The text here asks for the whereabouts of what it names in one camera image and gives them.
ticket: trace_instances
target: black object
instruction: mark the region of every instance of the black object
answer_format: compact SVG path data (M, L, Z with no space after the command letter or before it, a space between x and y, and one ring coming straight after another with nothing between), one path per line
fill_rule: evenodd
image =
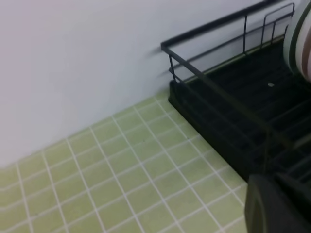
M294 3L246 31L248 16L273 3L262 2L161 43L173 75L169 101L246 181L252 173L284 172L311 185L311 85L289 71L282 57L283 36L275 37L276 25L293 15ZM266 23L284 9L290 12ZM168 48L241 18L242 35L188 60ZM268 27L272 35L264 43ZM258 30L259 45L245 50L247 36ZM206 72L190 64L237 40L242 40L237 57ZM195 76L181 80L175 73L180 66Z
M311 233L311 192L296 180L251 175L245 203L249 233Z

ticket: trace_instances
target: green tile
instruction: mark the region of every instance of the green tile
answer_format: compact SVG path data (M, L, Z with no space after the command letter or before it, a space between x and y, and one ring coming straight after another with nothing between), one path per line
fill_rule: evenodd
M187 187L187 183L177 171L161 177L155 182L155 185L163 197L167 197Z
M32 193L38 192L51 185L51 181L47 172L40 173L23 182L25 195L28 196Z
M121 112L114 114L113 117L115 119L118 119L118 118L121 118L121 117L128 115L129 113L133 113L134 111L135 111L135 109L133 107L129 107L129 108L122 110Z
M179 112L172 112L170 117L177 125L181 125L187 122Z
M167 116L154 120L148 125L155 135L159 135L175 127L175 124Z
M31 233L29 224L26 223L18 228L15 228L14 230L9 231L8 233Z
M77 162L79 164L80 169L87 168L93 164L102 161L103 159L104 156L98 147L95 147L77 156Z
M72 156L66 141L61 141L45 149L44 156L49 166L58 164Z
M6 167L0 172L0 187L7 187L19 181L15 165Z
M0 207L5 207L14 202L22 200L23 196L21 193L20 184L11 186L9 189L0 192Z
M154 139L133 146L133 149L141 161L151 158L162 152L161 146Z
M42 153L36 153L19 163L20 176L25 179L45 168Z
M146 162L144 167L153 179L175 168L173 163L165 154Z
M152 138L152 134L144 125L126 133L125 136L132 146Z
M193 188L205 204L230 191L216 175L199 182Z
M144 107L146 107L148 105L151 105L151 104L153 104L155 102L156 102L155 98L154 97L150 97L150 98L148 98L146 100L143 100L142 102L139 102L139 103L135 104L134 107L136 107L137 109L141 109L141 108L144 108Z
M79 172L78 167L73 159L50 169L53 182L56 183L62 179Z
M199 133L188 123L180 125L179 128L188 139L194 138L199 135Z
M180 166L191 159L199 157L199 153L189 142L168 150L168 153L177 166Z
M246 193L247 193L247 185L239 188L237 191L235 191L235 194L238 195L240 200L245 203L246 201Z
M1 228L6 230L27 219L24 203L14 205L2 211Z
M86 190L80 174L58 183L55 186L55 189L60 202L63 202Z
M228 163L216 151L211 151L204 157L215 170L228 166Z
M189 183L194 183L213 173L210 166L201 158L183 166L180 171L184 174Z
M38 195L27 199L30 216L37 216L41 212L57 205L57 201L52 189L48 189Z
M76 155L97 145L91 130L70 137L69 142Z
M93 206L88 194L83 194L62 205L62 211L67 223L86 215L93 211Z
M149 181L144 170L137 167L129 172L126 172L118 177L118 180L125 192L128 192Z
M122 224L117 229L110 231L110 233L141 233L141 230L136 220L131 220Z
M113 176L107 162L103 162L83 171L84 179L89 188Z
M213 203L208 208L222 226L243 216L243 206L232 194Z
M97 140L100 143L107 141L121 134L115 122L110 122L105 125L102 125L98 128L95 128L93 131L94 131L94 134Z
M242 219L241 221L238 221L233 226L226 229L225 232L226 233L247 233L245 220Z
M113 154L116 154L126 148L128 148L129 145L127 144L126 140L123 136L120 136L118 138L112 139L106 143L102 144L102 149L107 156L111 156Z
M144 121L148 122L150 120L163 116L165 113L158 104L153 104L139 110L139 114Z
M228 167L227 169L221 171L219 175L232 189L235 189L245 183L241 176L239 176L236 171L233 170L231 167Z
M96 207L107 204L122 196L118 183L113 179L91 190Z
M162 144L164 148L170 148L175 145L178 145L187 139L184 137L184 135L178 130L178 129L173 129L161 136L159 136L159 141Z
M212 146L203 138L198 137L192 140L192 143L200 151L200 153L206 153L212 149Z
M116 226L117 224L127 220L132 216L130 207L125 199L114 202L99 211L99 215L104 223L106 230Z
M117 120L117 123L123 132L131 130L138 125L143 124L137 113L132 113L126 117Z
M96 216L92 214L82 220L77 221L69 227L70 233L101 233L102 227Z
M159 104L162 106L165 112L176 111L176 109L168 102L168 100L161 100Z
M50 233L64 225L58 209L39 216L32 221L34 233Z
M127 149L117 155L111 156L109 158L109 163L112 166L115 174L118 174L138 164L138 160L136 159L132 150Z
M156 233L174 223L170 212L163 204L157 205L138 218L145 233Z
M127 198L136 214L161 200L156 189L151 184L127 195Z
M184 220L181 227L185 233L212 233L219 229L206 210L201 210Z
M191 189L187 189L183 193L172 197L167 204L177 219L181 219L202 207L202 204Z

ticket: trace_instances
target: dish rack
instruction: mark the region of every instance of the dish rack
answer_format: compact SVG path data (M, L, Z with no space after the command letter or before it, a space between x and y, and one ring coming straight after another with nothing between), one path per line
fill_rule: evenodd
M295 4L268 12L258 27L248 26L249 17L276 4L261 2L162 42L173 75L169 102L244 180L253 173L282 172L311 187L311 85L283 61L284 34ZM277 18L269 21L272 15ZM240 35L190 59L172 50L240 21ZM285 27L278 35L281 23ZM247 48L254 36L259 42ZM204 71L192 64L224 47L236 48L237 41L238 55ZM176 72L180 68L193 76L182 79Z

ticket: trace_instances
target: green tile floor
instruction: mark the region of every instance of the green tile floor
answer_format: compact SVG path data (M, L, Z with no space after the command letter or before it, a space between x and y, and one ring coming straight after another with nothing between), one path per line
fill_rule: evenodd
M246 183L163 92L0 174L4 233L246 233Z

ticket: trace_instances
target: black drip tray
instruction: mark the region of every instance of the black drip tray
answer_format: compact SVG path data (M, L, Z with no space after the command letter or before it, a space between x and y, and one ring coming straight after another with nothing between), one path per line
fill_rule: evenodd
M206 75L276 131L295 141L311 132L311 86L289 71L282 50L283 40ZM172 81L170 102L244 179L263 171L266 132L201 79ZM287 150L272 137L269 145L268 172L282 171L304 182L311 180L311 143ZM310 166L297 172L297 164L303 160Z

